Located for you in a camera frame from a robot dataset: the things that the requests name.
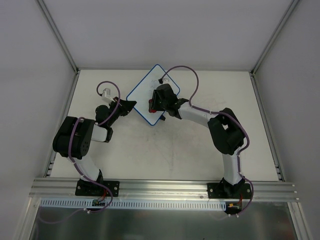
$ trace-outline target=wire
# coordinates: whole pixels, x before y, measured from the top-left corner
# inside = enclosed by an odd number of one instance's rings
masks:
[[[102,94],[99,93],[98,88],[99,88],[99,86],[100,86],[101,84],[104,84],[104,83],[109,83],[109,84],[112,84],[112,85],[115,86],[115,88],[116,88],[117,91],[118,91],[118,101],[117,101],[117,103],[116,103],[116,105],[115,105],[115,108],[114,108],[114,110],[112,111],[112,113],[107,117],[106,120],[104,120],[103,122],[101,122],[100,124],[98,124],[98,126],[99,126],[99,125],[102,125],[102,124],[104,124],[106,121],[108,121],[108,120],[112,117],[112,115],[116,112],[116,110],[117,110],[117,108],[118,108],[118,106],[119,106],[120,97],[121,97],[119,87],[118,87],[114,82],[111,82],[111,81],[102,81],[102,82],[100,82],[100,83],[98,84],[98,86],[96,87],[96,92],[98,93],[98,95],[100,95],[100,96],[102,95]],[[73,126],[73,129],[72,129],[72,132],[71,132],[71,135],[70,135],[69,145],[68,145],[68,157],[69,157],[69,159],[71,160],[71,162],[73,163],[75,169],[77,170],[77,172],[80,174],[81,177],[83,177],[85,180],[87,180],[87,181],[89,181],[89,182],[91,182],[91,183],[93,183],[93,184],[95,184],[95,185],[97,185],[97,186],[99,186],[99,187],[102,187],[102,188],[104,189],[104,194],[102,195],[103,200],[105,199],[105,197],[106,197],[106,195],[107,195],[107,192],[110,194],[111,199],[110,199],[110,201],[108,202],[108,204],[106,204],[104,207],[100,208],[99,210],[92,211],[92,210],[87,210],[86,208],[79,208],[79,209],[75,210],[73,213],[71,213],[69,216],[65,217],[65,218],[62,219],[62,220],[58,220],[58,221],[46,221],[46,220],[44,220],[44,219],[40,216],[41,207],[39,207],[38,213],[37,213],[37,218],[38,218],[41,222],[43,222],[44,224],[60,224],[60,223],[63,223],[63,222],[65,222],[66,220],[68,220],[69,218],[71,218],[73,215],[75,215],[76,213],[81,212],[81,211],[87,211],[88,214],[89,214],[89,213],[100,213],[100,212],[102,212],[103,210],[105,210],[107,207],[109,207],[110,204],[112,203],[113,199],[114,199],[114,196],[113,196],[112,192],[110,191],[110,189],[109,189],[108,187],[106,187],[106,186],[104,186],[104,185],[102,185],[102,184],[100,184],[100,183],[98,183],[98,182],[90,179],[89,177],[87,177],[86,175],[84,175],[84,174],[82,173],[82,171],[79,169],[76,161],[74,160],[74,158],[73,158],[72,155],[71,155],[72,142],[73,142],[73,140],[74,140],[74,136],[75,136],[75,133],[76,133],[77,126],[78,126],[79,122],[80,122],[81,120],[84,120],[84,119],[85,119],[84,117],[79,117],[79,118],[76,120],[76,122],[75,122],[75,124],[74,124],[74,126]]]
[[[189,105],[191,108],[194,108],[194,109],[197,109],[197,110],[200,110],[202,112],[205,112],[205,113],[208,113],[208,114],[215,114],[215,115],[223,115],[223,116],[226,116],[228,117],[232,122],[234,122],[240,129],[241,131],[243,132],[244,134],[244,137],[246,139],[246,145],[244,147],[242,147],[236,154],[236,157],[237,157],[237,165],[238,165],[238,173],[239,175],[241,176],[242,179],[244,179],[246,182],[248,182],[251,186],[251,198],[248,202],[248,204],[242,209],[242,211],[240,213],[243,213],[244,210],[246,210],[248,208],[248,206],[251,204],[252,200],[253,200],[253,197],[254,197],[254,185],[253,183],[247,179],[244,175],[241,174],[241,166],[240,166],[240,153],[243,152],[244,150],[246,150],[248,147],[249,147],[249,144],[250,144],[250,139],[249,139],[249,136],[247,134],[247,132],[245,131],[245,129],[241,126],[241,124],[235,120],[231,115],[225,113],[225,112],[220,112],[220,111],[210,111],[210,110],[207,110],[207,109],[204,109],[204,108],[201,108],[201,107],[198,107],[198,106],[195,106],[195,105],[192,105],[192,98],[196,95],[197,91],[198,91],[198,88],[199,88],[199,76],[197,74],[197,72],[189,67],[189,66],[186,66],[186,65],[177,65],[177,66],[173,66],[171,67],[169,70],[167,70],[163,76],[160,78],[160,79],[163,79],[166,75],[168,75],[168,73],[173,70],[173,69],[177,69],[177,68],[185,68],[185,69],[189,69],[191,70],[195,77],[196,77],[196,87],[195,87],[195,90],[193,92],[193,94],[191,95],[191,97],[189,98]]]

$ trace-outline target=white vent strip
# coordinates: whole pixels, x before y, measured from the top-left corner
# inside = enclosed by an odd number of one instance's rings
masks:
[[[92,206],[93,199],[72,198],[42,198],[42,207],[56,208],[101,208]],[[154,209],[154,210],[201,210],[201,211],[225,211],[224,201],[159,201],[159,200],[123,200],[114,199],[108,208],[112,209]]]

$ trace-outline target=gray wall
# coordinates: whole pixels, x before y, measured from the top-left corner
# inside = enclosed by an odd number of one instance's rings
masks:
[[[250,70],[291,0],[45,0],[79,67]]]
[[[296,183],[316,239],[320,235],[320,1],[302,0],[258,70],[287,181]]]
[[[12,239],[73,78],[34,0],[0,1],[0,239]]]

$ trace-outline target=white table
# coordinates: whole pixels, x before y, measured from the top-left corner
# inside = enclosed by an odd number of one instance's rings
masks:
[[[95,119],[95,109],[104,102],[96,93],[98,83],[112,81],[126,99],[148,70],[82,70],[68,115]],[[250,137],[241,154],[244,175],[252,181],[278,181],[274,161],[248,72],[199,71],[200,86],[193,98],[199,107],[233,110]],[[188,99],[196,87],[191,71],[174,70],[172,79]],[[111,94],[117,95],[111,88]],[[135,110],[112,125],[109,143],[91,142],[89,153],[103,177],[109,179],[220,180],[224,174],[221,153],[207,128],[170,117],[150,126]],[[78,178],[73,165],[56,155],[51,177]]]

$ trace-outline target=white board with blue border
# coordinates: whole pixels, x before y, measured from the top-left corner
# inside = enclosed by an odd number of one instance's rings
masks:
[[[155,113],[149,112],[149,100],[152,99],[154,90],[161,85],[158,80],[165,73],[166,71],[159,64],[156,64],[126,97],[128,101],[136,101],[134,109],[151,126],[156,125],[161,115],[165,113],[165,111],[157,111]],[[179,86],[168,74],[164,76],[163,83],[170,84],[176,95],[180,93]]]

